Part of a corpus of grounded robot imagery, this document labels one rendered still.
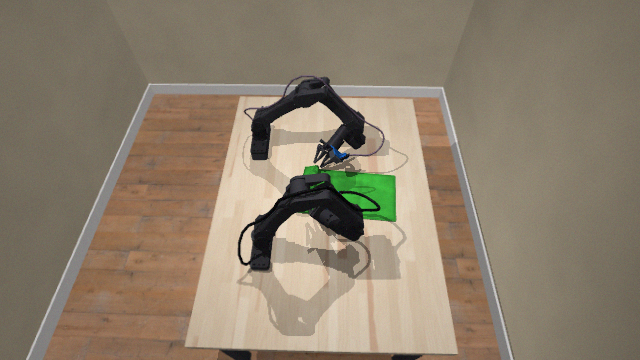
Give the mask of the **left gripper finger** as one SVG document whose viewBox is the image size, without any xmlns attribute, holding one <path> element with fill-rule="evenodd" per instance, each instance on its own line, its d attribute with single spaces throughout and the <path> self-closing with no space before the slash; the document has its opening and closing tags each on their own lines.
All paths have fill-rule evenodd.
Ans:
<svg viewBox="0 0 640 360">
<path fill-rule="evenodd" d="M 322 152 L 321 152 L 321 154 L 319 155 L 320 151 L 322 151 Z M 314 161 L 313 161 L 313 162 L 314 162 L 314 163 L 317 163 L 317 162 L 318 162 L 318 161 L 319 161 L 323 156 L 325 156 L 327 153 L 328 153 L 328 152 L 327 152 L 325 149 L 323 149 L 323 148 L 318 144 L 318 146 L 317 146 L 317 151 L 316 151 L 316 155 L 315 155 L 315 158 L 314 158 Z M 318 155 L 319 155 L 319 157 L 318 157 Z M 317 158 L 317 157 L 318 157 L 318 158 Z"/>
<path fill-rule="evenodd" d="M 328 158 L 330 158 L 329 152 L 328 152 L 328 153 L 326 154 L 326 156 L 324 157 L 324 159 L 323 159 L 323 161 L 322 161 L 322 163 L 321 163 L 321 165 L 320 165 L 320 168 L 323 168 L 324 166 L 326 166 L 326 165 L 328 165 L 328 164 L 330 164 L 330 163 L 333 163 L 333 161 L 332 161 L 331 159 L 330 159 L 329 161 L 327 161 L 327 159 L 328 159 Z M 327 162 L 326 162 L 326 161 L 327 161 Z M 325 163 L 325 162 L 326 162 L 326 163 Z M 324 164 L 324 163 L 325 163 L 325 164 Z"/>
</svg>

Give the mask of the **green towel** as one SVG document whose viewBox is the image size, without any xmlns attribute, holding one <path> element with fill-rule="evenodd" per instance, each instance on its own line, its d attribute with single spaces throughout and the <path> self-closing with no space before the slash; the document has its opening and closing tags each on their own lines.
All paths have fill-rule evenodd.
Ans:
<svg viewBox="0 0 640 360">
<path fill-rule="evenodd" d="M 344 198 L 353 204 L 359 205 L 363 210 L 367 209 L 366 212 L 362 210 L 363 219 L 396 222 L 396 187 L 394 175 L 325 170 L 319 169 L 318 165 L 305 166 L 303 175 L 318 173 L 328 173 L 331 178 L 331 184 L 340 193 L 343 191 L 342 196 Z M 344 193 L 345 191 L 346 193 Z M 370 199 L 372 203 L 364 196 L 369 199 L 371 198 L 374 202 Z M 369 210 L 369 212 L 368 209 L 377 210 L 374 210 L 375 212 Z"/>
</svg>

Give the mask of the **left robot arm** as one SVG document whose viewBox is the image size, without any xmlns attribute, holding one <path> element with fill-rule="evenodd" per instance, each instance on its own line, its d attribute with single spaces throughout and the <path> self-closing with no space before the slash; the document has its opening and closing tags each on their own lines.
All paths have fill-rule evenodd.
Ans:
<svg viewBox="0 0 640 360">
<path fill-rule="evenodd" d="M 321 80 L 313 78 L 303 80 L 296 86 L 295 90 L 271 107 L 256 110 L 251 124 L 253 133 L 251 154 L 266 153 L 269 126 L 276 119 L 292 110 L 301 107 L 308 108 L 317 102 L 329 108 L 343 122 L 335 132 L 341 137 L 341 141 L 344 140 L 354 149 L 359 149 L 365 144 L 366 137 L 362 134 L 364 132 L 364 121 L 359 119 L 354 112 L 365 120 L 364 116 L 349 106 L 353 112 Z"/>
</svg>

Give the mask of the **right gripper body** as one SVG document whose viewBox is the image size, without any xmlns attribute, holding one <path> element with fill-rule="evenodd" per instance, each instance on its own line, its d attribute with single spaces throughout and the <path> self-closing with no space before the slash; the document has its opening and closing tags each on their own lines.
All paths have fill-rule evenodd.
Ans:
<svg viewBox="0 0 640 360">
<path fill-rule="evenodd" d="M 319 206 L 316 207 L 313 210 L 313 213 L 311 214 L 311 216 L 318 221 L 319 223 L 321 223 L 322 225 L 324 225 L 325 227 L 328 227 L 328 221 L 329 219 L 335 215 L 334 213 L 332 213 L 330 210 L 328 210 L 326 207 L 324 206 Z"/>
</svg>

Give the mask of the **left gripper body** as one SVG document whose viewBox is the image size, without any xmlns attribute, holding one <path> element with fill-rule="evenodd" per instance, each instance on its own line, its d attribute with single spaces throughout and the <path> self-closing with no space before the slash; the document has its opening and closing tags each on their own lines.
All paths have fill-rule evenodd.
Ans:
<svg viewBox="0 0 640 360">
<path fill-rule="evenodd" d="M 338 151 L 338 149 L 342 146 L 342 144 L 345 142 L 344 140 L 340 140 L 341 137 L 338 136 L 336 133 L 333 134 L 333 136 L 329 139 L 329 141 L 326 143 L 325 141 L 323 141 L 322 139 L 320 139 L 320 142 L 323 143 L 323 145 L 321 145 L 319 143 L 319 145 L 325 149 L 327 152 L 330 152 L 331 150 L 334 151 L 334 154 L 340 158 L 341 160 L 347 159 L 349 157 L 347 157 L 347 153 L 340 153 Z"/>
</svg>

